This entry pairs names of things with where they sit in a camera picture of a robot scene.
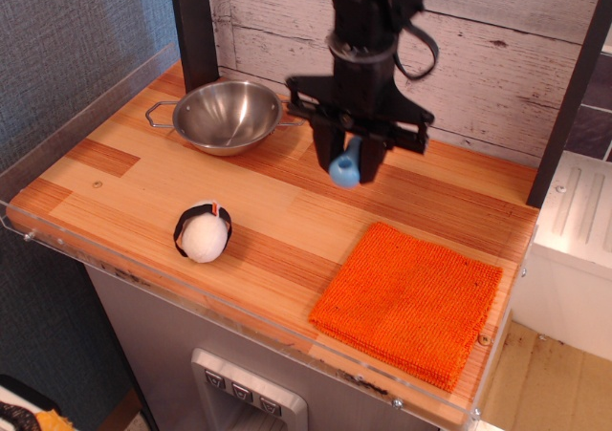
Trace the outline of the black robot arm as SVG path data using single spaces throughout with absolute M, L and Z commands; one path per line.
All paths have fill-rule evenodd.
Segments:
M 423 0 L 332 0 L 334 28 L 327 41 L 330 76 L 291 76 L 289 111 L 313 130 L 319 166 L 344 188 L 375 180 L 387 151 L 422 154 L 434 116 L 405 97 L 394 80 L 404 67 L 399 36 L 408 32 L 439 55 L 436 42 L 415 27 Z

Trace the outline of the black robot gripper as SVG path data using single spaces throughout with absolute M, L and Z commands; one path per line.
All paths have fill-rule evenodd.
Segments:
M 426 151 L 433 115 L 404 97 L 394 71 L 391 55 L 375 62 L 335 56 L 331 75 L 286 78 L 290 110 L 310 122 L 321 168 L 344 152 L 347 134 L 361 138 L 361 184 L 375 180 L 388 150 Z

